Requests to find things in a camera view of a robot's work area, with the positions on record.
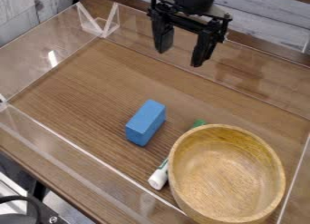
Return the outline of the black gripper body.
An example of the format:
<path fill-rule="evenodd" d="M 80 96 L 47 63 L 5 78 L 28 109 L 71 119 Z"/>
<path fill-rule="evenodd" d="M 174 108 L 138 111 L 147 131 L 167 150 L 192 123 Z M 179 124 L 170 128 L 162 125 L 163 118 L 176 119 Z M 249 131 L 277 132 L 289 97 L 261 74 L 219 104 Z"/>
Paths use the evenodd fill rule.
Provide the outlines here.
<path fill-rule="evenodd" d="M 233 15 L 214 4 L 214 0 L 151 0 L 148 16 L 155 12 L 179 28 L 191 32 L 206 28 L 217 35 L 217 42 L 225 41 Z"/>

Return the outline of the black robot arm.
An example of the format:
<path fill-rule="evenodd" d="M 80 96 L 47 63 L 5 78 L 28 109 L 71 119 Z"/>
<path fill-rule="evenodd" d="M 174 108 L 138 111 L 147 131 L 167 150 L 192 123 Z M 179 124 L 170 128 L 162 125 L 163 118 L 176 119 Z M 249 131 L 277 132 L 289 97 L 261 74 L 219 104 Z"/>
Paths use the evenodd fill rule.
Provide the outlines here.
<path fill-rule="evenodd" d="M 226 40 L 233 15 L 214 5 L 214 0 L 151 0 L 148 7 L 156 51 L 163 54 L 174 45 L 175 27 L 198 35 L 191 66 L 201 67 Z"/>

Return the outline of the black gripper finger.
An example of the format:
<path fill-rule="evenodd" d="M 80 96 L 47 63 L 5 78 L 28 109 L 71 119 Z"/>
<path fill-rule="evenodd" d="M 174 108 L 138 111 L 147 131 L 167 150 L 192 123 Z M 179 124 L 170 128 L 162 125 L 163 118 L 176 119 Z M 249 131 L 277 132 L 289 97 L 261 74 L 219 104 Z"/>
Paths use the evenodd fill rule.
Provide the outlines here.
<path fill-rule="evenodd" d="M 215 45 L 217 40 L 214 38 L 214 34 L 207 30 L 202 30 L 191 56 L 192 67 L 201 67 L 203 62 L 210 59 Z"/>
<path fill-rule="evenodd" d="M 151 17 L 154 44 L 158 52 L 163 54 L 174 43 L 175 29 L 167 18 L 160 14 Z"/>

